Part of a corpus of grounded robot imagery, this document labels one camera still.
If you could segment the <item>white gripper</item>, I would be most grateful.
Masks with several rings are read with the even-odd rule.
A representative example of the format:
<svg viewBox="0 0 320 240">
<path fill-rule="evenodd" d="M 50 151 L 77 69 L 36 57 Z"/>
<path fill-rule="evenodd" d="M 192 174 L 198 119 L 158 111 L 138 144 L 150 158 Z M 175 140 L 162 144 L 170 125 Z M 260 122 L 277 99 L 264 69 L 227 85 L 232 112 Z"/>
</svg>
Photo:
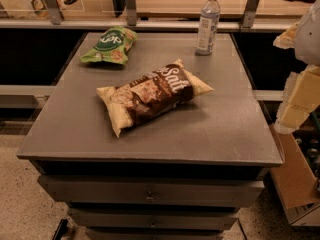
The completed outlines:
<svg viewBox="0 0 320 240">
<path fill-rule="evenodd" d="M 291 134 L 320 106 L 320 0 L 314 2 L 299 24 L 294 23 L 277 36 L 273 45 L 280 49 L 295 47 L 298 60 L 313 64 L 301 73 L 291 72 L 285 83 L 274 129 Z"/>
</svg>

